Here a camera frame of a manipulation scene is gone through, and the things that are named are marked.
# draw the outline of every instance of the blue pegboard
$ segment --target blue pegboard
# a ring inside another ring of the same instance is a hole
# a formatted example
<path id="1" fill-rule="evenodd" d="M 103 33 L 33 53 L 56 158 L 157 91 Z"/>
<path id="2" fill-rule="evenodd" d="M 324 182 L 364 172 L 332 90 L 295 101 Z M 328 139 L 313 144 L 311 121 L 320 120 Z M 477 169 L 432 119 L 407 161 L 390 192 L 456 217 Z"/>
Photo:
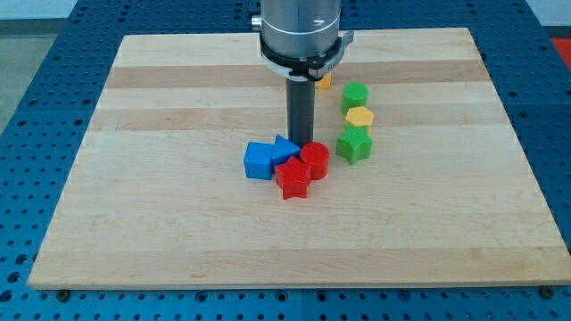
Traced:
<path id="1" fill-rule="evenodd" d="M 247 32 L 254 1 L 79 0 L 0 137 L 0 320 L 571 319 L 571 288 L 37 292 L 26 285 L 127 34 Z M 523 0 L 349 0 L 343 29 L 469 27 L 571 246 L 570 75 Z"/>

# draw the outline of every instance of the red block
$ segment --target red block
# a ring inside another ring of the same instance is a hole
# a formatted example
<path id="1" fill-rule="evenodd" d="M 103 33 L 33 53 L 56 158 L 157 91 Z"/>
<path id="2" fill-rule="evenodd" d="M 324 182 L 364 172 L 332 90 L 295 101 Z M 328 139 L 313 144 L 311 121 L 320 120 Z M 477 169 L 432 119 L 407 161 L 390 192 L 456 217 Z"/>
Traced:
<path id="1" fill-rule="evenodd" d="M 284 200 L 292 197 L 307 198 L 307 187 L 311 183 L 311 166 L 300 162 L 294 156 L 275 167 L 276 183 L 282 188 Z"/>
<path id="2" fill-rule="evenodd" d="M 318 180 L 327 175 L 329 150 L 322 143 L 309 143 L 303 146 L 300 158 L 311 165 L 311 179 Z"/>
<path id="3" fill-rule="evenodd" d="M 571 69 L 571 38 L 553 38 L 551 42 L 559 51 L 567 67 Z"/>

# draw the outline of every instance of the blue block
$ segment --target blue block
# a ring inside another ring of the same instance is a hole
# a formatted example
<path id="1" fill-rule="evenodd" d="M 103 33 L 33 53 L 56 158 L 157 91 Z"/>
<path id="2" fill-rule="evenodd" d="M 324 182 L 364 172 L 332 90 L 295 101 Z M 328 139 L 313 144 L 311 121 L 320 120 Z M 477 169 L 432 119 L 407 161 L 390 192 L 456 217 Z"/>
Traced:
<path id="1" fill-rule="evenodd" d="M 273 144 L 248 143 L 244 155 L 244 169 L 246 177 L 258 179 L 271 179 L 273 167 L 271 166 L 271 153 Z"/>
<path id="2" fill-rule="evenodd" d="M 272 168 L 287 162 L 292 156 L 299 157 L 300 150 L 301 148 L 298 145 L 280 135 L 276 136 L 274 150 L 271 153 Z"/>

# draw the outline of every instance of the blue triangular prism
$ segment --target blue triangular prism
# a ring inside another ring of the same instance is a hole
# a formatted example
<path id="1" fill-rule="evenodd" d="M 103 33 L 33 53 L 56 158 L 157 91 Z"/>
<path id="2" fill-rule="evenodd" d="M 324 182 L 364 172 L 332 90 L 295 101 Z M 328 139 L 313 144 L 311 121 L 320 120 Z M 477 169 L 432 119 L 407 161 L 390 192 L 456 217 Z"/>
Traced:
<path id="1" fill-rule="evenodd" d="M 298 145 L 288 141 L 280 135 L 276 136 L 274 149 L 271 153 L 272 166 L 276 167 L 277 165 L 281 165 L 287 162 L 287 160 L 292 156 L 299 157 L 300 150 L 301 148 Z"/>

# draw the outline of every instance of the toy block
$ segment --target toy block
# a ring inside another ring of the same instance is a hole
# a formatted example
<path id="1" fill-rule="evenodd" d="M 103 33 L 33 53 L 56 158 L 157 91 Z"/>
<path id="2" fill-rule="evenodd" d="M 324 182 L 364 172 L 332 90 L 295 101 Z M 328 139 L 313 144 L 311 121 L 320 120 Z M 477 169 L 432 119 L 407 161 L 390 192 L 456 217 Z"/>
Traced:
<path id="1" fill-rule="evenodd" d="M 373 118 L 375 114 L 367 107 L 353 107 L 347 111 L 345 122 L 355 127 L 365 126 L 368 129 L 368 134 L 371 135 L 371 126 L 373 125 Z"/>
<path id="2" fill-rule="evenodd" d="M 292 197 L 307 198 L 307 187 L 311 183 L 311 166 L 290 157 L 287 162 L 276 166 L 276 184 L 281 187 L 284 200 Z"/>
<path id="3" fill-rule="evenodd" d="M 290 157 L 299 157 L 300 146 L 288 141 L 282 136 L 276 136 L 274 141 L 274 149 L 271 152 L 272 169 L 277 165 L 281 165 L 289 160 Z"/>
<path id="4" fill-rule="evenodd" d="M 373 140 L 366 127 L 345 125 L 345 131 L 337 138 L 335 153 L 344 157 L 351 165 L 358 160 L 367 159 L 373 148 Z"/>
<path id="5" fill-rule="evenodd" d="M 350 108 L 366 106 L 368 88 L 360 82 L 351 82 L 343 87 L 341 111 L 346 114 Z"/>
<path id="6" fill-rule="evenodd" d="M 311 165 L 311 179 L 318 180 L 327 175 L 329 168 L 329 150 L 322 143 L 308 143 L 302 148 L 300 158 Z"/>
<path id="7" fill-rule="evenodd" d="M 244 155 L 244 170 L 246 177 L 258 179 L 271 179 L 273 168 L 271 166 L 272 144 L 250 142 Z"/>
<path id="8" fill-rule="evenodd" d="M 333 79 L 333 75 L 331 72 L 328 72 L 320 81 L 315 83 L 315 87 L 317 89 L 329 89 L 331 87 L 331 80 Z"/>

